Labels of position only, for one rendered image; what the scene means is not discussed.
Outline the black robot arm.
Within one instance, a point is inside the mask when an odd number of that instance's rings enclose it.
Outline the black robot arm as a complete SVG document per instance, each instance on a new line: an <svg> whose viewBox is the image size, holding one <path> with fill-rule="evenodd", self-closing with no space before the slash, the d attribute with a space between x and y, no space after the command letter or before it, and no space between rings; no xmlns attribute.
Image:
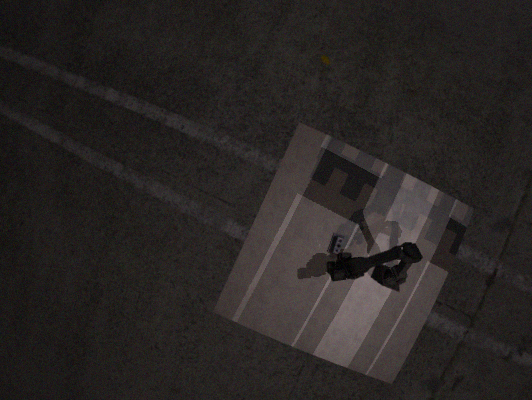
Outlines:
<svg viewBox="0 0 532 400"><path fill-rule="evenodd" d="M401 249L403 247L403 250ZM420 262L423 258L417 245L412 242L404 242L401 245L394 246L392 249L377 253L368 258L351 257L351 253L339 253L337 259L340 260L340 265L343 268L330 269L330 277L332 281L340 281L351 279L355 280L364 273L367 273L370 268L384 264L391 260L401 260L396 266L393 266L390 273L384 274L384 284L394 287L395 284L402 284L406 282L408 277L407 271L412 263ZM348 265L349 264L349 265Z"/></svg>

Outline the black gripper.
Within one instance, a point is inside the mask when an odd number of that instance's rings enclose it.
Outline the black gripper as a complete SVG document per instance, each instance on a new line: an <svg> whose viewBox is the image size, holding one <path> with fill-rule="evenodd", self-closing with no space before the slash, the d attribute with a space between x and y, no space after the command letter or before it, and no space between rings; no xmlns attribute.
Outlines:
<svg viewBox="0 0 532 400"><path fill-rule="evenodd" d="M339 261L330 261L327 263L327 273L330 275L330 269L336 269L336 268L343 268L344 266L343 265L340 265L340 260Z"/></svg>

